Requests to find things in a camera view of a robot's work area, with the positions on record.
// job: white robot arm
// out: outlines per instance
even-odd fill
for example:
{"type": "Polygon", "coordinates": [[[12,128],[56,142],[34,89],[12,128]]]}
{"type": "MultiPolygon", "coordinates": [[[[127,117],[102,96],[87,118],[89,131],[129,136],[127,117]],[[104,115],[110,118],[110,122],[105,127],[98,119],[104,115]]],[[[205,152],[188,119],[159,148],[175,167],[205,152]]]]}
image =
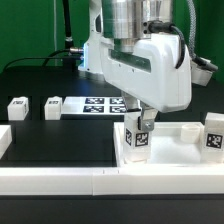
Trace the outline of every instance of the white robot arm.
{"type": "Polygon", "coordinates": [[[170,20],[171,3],[91,0],[91,33],[80,70],[103,74],[107,82],[158,111],[185,109],[191,100],[188,51],[177,69],[179,37],[146,30],[150,21],[170,20]]]}

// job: black work surface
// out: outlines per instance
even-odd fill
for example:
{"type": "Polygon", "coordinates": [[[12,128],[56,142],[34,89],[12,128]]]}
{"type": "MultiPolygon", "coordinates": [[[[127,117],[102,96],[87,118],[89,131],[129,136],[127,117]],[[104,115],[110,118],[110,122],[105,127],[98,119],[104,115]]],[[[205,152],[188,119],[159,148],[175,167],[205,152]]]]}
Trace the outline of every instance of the black work surface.
{"type": "Polygon", "coordinates": [[[48,97],[117,97],[120,91],[104,81],[88,80],[60,68],[16,67],[0,76],[0,124],[12,125],[13,143],[1,167],[113,167],[113,121],[93,116],[45,121],[48,97]],[[12,98],[29,97],[25,121],[8,122],[12,98]]]}
{"type": "MultiPolygon", "coordinates": [[[[159,114],[157,121],[204,122],[207,112],[224,113],[222,84],[211,80],[206,88],[194,86],[192,94],[186,111],[159,114]]],[[[111,97],[120,91],[60,68],[7,70],[0,76],[0,124],[12,125],[13,143],[0,167],[115,166],[114,120],[44,121],[43,106],[52,96],[111,97]],[[29,97],[30,114],[9,123],[7,105],[20,96],[29,97]]],[[[223,195],[0,197],[0,224],[223,224],[223,214],[223,195]]]]}

